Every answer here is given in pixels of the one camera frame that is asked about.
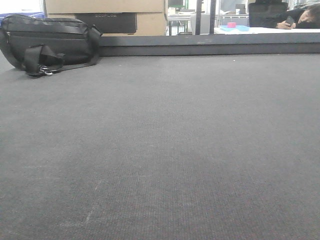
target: person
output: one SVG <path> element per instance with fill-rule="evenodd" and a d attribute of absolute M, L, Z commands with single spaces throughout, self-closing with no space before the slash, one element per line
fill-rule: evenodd
<path fill-rule="evenodd" d="M 291 16 L 294 23 L 286 23 L 287 17 Z M 280 13 L 264 20 L 261 27 L 277 29 L 318 29 L 320 28 L 320 3 L 308 6 L 306 9 L 297 8 Z"/>

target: wall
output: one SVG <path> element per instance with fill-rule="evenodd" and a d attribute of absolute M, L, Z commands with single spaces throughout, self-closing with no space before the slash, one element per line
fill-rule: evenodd
<path fill-rule="evenodd" d="M 215 14 L 218 14 L 219 12 L 220 1 L 221 0 L 216 0 Z M 210 5 L 211 5 L 211 0 L 203 0 L 202 10 L 206 14 L 210 14 Z M 189 9 L 196 9 L 196 8 L 197 8 L 197 0 L 189 0 Z"/>
<path fill-rule="evenodd" d="M 42 12 L 42 0 L 6 0 L 0 13 L 21 13 L 24 11 Z"/>

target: black chair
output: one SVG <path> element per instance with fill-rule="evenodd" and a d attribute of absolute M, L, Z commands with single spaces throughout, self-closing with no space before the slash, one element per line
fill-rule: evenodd
<path fill-rule="evenodd" d="M 288 3 L 282 0 L 256 0 L 248 4 L 250 27 L 263 27 L 266 18 L 272 18 L 288 10 Z"/>

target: white surface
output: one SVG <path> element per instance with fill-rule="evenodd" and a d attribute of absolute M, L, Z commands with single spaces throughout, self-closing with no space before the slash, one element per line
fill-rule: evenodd
<path fill-rule="evenodd" d="M 1 0 L 0 14 L 41 12 L 42 0 Z"/>
<path fill-rule="evenodd" d="M 293 28 L 290 30 L 266 27 L 250 27 L 249 31 L 240 31 L 234 29 L 231 31 L 224 31 L 220 27 L 214 28 L 215 34 L 277 34 L 277 33 L 320 33 L 320 28 L 317 29 L 302 29 Z"/>

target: black hair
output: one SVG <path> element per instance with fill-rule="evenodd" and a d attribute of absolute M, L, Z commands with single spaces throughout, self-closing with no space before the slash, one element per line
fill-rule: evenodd
<path fill-rule="evenodd" d="M 320 3 L 315 3 L 307 7 L 306 10 L 310 11 L 310 15 L 313 18 L 313 23 L 317 24 L 320 27 Z"/>

